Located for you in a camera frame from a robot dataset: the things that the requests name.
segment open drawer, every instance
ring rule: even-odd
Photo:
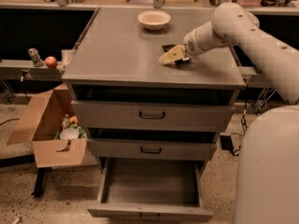
[[[200,189],[201,162],[106,159],[93,217],[209,221]]]

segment drawer handle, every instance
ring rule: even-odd
[[[160,220],[160,213],[157,214],[157,217],[142,217],[142,213],[139,213],[139,219],[148,222],[158,222]]]
[[[139,117],[142,119],[163,119],[165,117],[165,112],[158,115],[147,115],[142,113],[142,111],[139,111]]]
[[[149,149],[149,148],[140,147],[140,151],[146,154],[160,154],[162,152],[162,148],[159,147],[156,149]]]

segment gray countertop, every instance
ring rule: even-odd
[[[214,49],[191,62],[160,65],[162,45],[182,44],[193,28],[209,21],[212,9],[163,8],[172,20],[157,32],[143,28],[143,7],[102,7],[67,67],[64,82],[142,87],[243,88],[227,49]]]

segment box flap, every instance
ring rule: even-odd
[[[32,97],[9,137],[7,141],[8,145],[28,143],[32,141],[51,95],[52,91],[46,91]]]
[[[72,140],[69,150],[65,150],[67,140],[34,141],[32,146],[38,168],[96,164],[85,138]]]

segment cabinet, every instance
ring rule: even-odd
[[[137,22],[145,7],[102,7],[63,75],[102,169],[94,217],[208,221],[200,176],[244,88],[229,49],[162,66],[209,9],[171,9],[163,30]]]

